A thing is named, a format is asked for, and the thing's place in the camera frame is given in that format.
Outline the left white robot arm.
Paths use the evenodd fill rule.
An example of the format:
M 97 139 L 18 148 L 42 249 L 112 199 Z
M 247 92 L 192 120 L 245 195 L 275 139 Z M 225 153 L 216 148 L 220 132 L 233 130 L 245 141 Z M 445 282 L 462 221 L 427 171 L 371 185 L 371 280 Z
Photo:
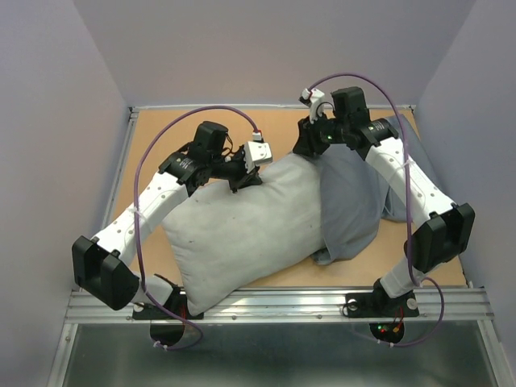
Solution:
M 226 127 L 202 122 L 193 140 L 171 153 L 148 186 L 136 191 L 136 203 L 93 237 L 79 237 L 72 246 L 76 284 L 112 310 L 121 310 L 131 302 L 148 303 L 144 291 L 149 289 L 155 294 L 151 304 L 154 311 L 163 318 L 174 316 L 180 299 L 173 293 L 173 284 L 159 276 L 142 279 L 131 271 L 131 262 L 164 218 L 210 179 L 227 181 L 233 193 L 261 184 L 260 166 L 273 160 L 261 132 L 253 132 L 252 140 L 234 154 L 224 147 L 228 140 Z

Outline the white pillow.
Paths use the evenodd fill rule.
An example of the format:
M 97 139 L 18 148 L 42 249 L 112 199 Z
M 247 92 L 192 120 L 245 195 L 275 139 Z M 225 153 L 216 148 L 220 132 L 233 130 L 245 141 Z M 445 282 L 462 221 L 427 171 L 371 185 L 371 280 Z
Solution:
M 317 167 L 289 154 L 260 178 L 237 193 L 213 182 L 162 222 L 192 315 L 325 246 Z

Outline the grey pillowcase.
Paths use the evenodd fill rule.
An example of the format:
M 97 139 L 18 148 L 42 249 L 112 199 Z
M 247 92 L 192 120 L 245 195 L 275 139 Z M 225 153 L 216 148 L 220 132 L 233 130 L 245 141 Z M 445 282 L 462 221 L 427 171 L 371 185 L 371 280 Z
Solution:
M 325 243 L 312 255 L 316 264 L 355 258 L 376 238 L 382 219 L 405 222 L 402 200 L 357 152 L 334 144 L 314 164 L 320 176 Z

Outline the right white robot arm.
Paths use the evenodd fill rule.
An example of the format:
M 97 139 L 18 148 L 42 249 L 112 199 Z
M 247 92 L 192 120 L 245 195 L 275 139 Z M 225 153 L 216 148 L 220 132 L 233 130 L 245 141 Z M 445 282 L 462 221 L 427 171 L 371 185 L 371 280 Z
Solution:
M 293 150 L 313 157 L 343 144 L 375 169 L 405 206 L 409 230 L 404 258 L 376 281 L 371 293 L 356 300 L 359 312 L 390 314 L 429 273 L 466 249 L 475 212 L 443 193 L 408 154 L 409 136 L 400 115 L 394 123 L 373 120 L 357 86 L 338 89 L 331 98 L 334 115 L 328 117 L 324 92 L 314 86 L 302 91 L 299 100 L 310 113 L 298 123 Z

